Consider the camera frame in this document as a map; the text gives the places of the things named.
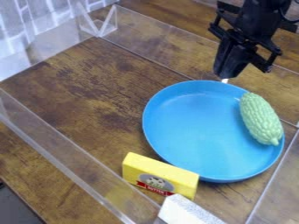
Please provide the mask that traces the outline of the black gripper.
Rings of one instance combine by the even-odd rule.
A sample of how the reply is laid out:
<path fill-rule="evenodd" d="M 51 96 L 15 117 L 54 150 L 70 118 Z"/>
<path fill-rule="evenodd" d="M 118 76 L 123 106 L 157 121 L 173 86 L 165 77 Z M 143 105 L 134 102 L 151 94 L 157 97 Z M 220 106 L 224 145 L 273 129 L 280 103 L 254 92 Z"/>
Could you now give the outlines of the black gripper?
<path fill-rule="evenodd" d="M 264 73 L 272 71 L 282 55 L 272 38 L 290 7 L 292 0 L 245 0 L 241 7 L 218 0 L 210 32 L 221 40 L 214 73 L 222 79 L 237 78 L 249 64 Z"/>

